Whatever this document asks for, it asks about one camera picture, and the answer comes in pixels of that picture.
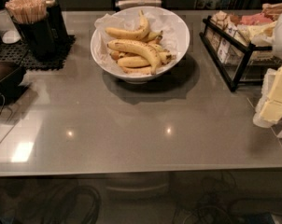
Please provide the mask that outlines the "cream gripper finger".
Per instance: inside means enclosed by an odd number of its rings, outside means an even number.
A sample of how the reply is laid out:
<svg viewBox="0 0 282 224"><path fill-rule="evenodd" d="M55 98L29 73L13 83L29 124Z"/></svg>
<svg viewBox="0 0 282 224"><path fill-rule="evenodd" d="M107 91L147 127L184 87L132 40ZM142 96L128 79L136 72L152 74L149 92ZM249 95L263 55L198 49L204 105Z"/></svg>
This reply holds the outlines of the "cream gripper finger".
<svg viewBox="0 0 282 224"><path fill-rule="evenodd" d="M282 103L266 101L261 109L261 117L269 122L277 123L282 119Z"/></svg>

